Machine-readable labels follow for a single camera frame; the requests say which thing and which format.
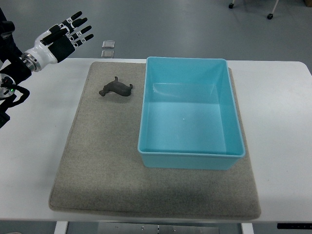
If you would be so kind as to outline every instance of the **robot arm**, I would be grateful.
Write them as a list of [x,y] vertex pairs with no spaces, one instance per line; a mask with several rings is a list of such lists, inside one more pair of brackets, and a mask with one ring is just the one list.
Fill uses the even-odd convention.
[[[13,41],[12,32],[15,29],[13,23],[6,21],[5,17],[2,18],[5,20],[0,21],[0,57],[1,60],[9,60],[10,64],[0,70],[0,100],[4,100],[0,104],[0,128],[10,119],[5,111],[22,103],[29,96],[29,91],[18,84],[28,79],[32,72],[38,72],[48,64],[63,61],[93,37],[93,34],[83,37],[83,34],[91,29],[91,26],[75,33],[75,30],[87,21],[87,18],[78,19],[81,15],[81,11],[77,12],[62,23],[51,27],[35,40],[33,48],[26,50],[23,54]],[[13,102],[17,97],[14,94],[16,90],[23,95],[18,101]]]

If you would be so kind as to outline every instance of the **white robotic hand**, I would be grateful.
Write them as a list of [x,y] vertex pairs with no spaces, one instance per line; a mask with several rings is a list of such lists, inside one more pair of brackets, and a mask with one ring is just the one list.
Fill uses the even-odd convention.
[[79,37],[91,29],[91,26],[73,33],[87,21],[87,18],[77,19],[81,15],[82,12],[79,11],[61,24],[54,25],[35,40],[33,48],[25,51],[21,57],[31,71],[38,72],[48,64],[63,61],[78,46],[93,37],[93,34],[90,34],[85,38],[79,39]]

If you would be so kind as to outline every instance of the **gray felt mat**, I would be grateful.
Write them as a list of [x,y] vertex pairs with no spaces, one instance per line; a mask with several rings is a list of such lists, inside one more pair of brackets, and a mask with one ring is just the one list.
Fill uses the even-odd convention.
[[[115,76],[133,84],[129,97],[98,94]],[[144,167],[137,151],[144,78],[145,64],[91,65],[50,208],[123,217],[258,218],[261,211],[248,149],[227,171]]]

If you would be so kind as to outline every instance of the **toy hippo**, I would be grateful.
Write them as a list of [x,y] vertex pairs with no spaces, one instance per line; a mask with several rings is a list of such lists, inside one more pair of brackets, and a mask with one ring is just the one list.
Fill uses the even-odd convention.
[[101,96],[105,96],[106,93],[112,91],[119,95],[127,97],[131,94],[132,87],[132,84],[130,84],[130,87],[128,87],[127,85],[119,82],[118,77],[115,77],[115,80],[105,85],[103,90],[99,91],[99,94]]

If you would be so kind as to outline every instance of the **blue plastic bin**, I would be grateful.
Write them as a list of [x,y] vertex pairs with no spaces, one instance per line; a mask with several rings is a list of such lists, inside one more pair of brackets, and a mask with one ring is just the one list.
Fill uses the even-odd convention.
[[147,58],[137,148],[147,167],[227,170],[242,158],[226,60]]

